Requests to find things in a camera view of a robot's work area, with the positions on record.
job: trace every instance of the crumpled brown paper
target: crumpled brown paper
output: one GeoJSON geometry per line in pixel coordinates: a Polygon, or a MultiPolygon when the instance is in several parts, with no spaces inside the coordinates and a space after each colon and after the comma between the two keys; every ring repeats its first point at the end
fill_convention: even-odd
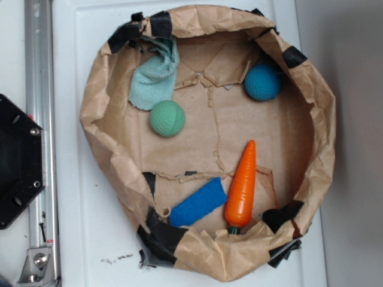
{"type": "MultiPolygon", "coordinates": [[[[307,232],[332,181],[335,97],[310,61],[287,63],[290,45],[270,20],[207,5],[168,12],[181,58],[173,100],[186,112],[184,130],[173,138],[151,131],[149,113],[127,101],[135,68],[151,55],[128,46],[112,54],[108,43],[93,64],[81,123],[132,227],[147,233],[149,208],[171,209],[214,176],[227,192],[246,143],[257,141],[253,220],[243,235],[228,235],[219,207],[191,226],[174,252],[174,267],[230,281],[307,232]],[[250,99],[240,85],[261,49],[285,74],[281,92],[270,102],[250,99]],[[229,84],[230,90],[222,87],[229,84]],[[193,174],[183,176],[188,171],[193,174]],[[143,172],[156,174],[153,196],[143,172]],[[303,202],[301,210],[274,233],[259,213],[292,199],[303,202]]],[[[141,32],[152,36],[151,31],[146,18],[141,32]]],[[[149,50],[147,43],[142,47],[149,50]]]]}

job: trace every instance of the ball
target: ball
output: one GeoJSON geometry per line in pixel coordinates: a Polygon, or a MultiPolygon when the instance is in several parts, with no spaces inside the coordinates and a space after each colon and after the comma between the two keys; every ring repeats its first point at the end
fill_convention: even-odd
{"type": "Polygon", "coordinates": [[[275,99],[282,86],[282,77],[271,65],[256,65],[245,77],[245,89],[254,100],[275,99]]]}
{"type": "Polygon", "coordinates": [[[185,126],[185,121],[184,110],[172,100],[159,102],[150,111],[151,128],[158,135],[166,138],[179,134],[185,126]]]}

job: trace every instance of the green ball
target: green ball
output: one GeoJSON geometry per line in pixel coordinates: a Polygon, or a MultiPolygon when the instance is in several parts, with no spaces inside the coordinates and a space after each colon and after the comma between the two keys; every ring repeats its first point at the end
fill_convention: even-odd
{"type": "Polygon", "coordinates": [[[185,126],[185,112],[172,100],[159,102],[150,112],[150,126],[160,136],[169,138],[179,134],[185,126]]]}

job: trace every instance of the toy carrot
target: toy carrot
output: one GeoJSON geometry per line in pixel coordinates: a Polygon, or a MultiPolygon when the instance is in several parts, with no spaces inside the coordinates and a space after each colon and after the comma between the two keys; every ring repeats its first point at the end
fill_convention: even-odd
{"type": "Polygon", "coordinates": [[[241,228],[250,222],[255,187],[256,142],[251,140],[238,164],[225,207],[230,234],[239,234],[241,228]]]}

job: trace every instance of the blue ball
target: blue ball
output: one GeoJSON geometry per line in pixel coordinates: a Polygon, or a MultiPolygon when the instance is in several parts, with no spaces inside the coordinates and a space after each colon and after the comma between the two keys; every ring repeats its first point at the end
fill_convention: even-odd
{"type": "Polygon", "coordinates": [[[275,99],[282,86],[282,77],[271,65],[256,65],[248,71],[245,89],[254,100],[275,99]]]}

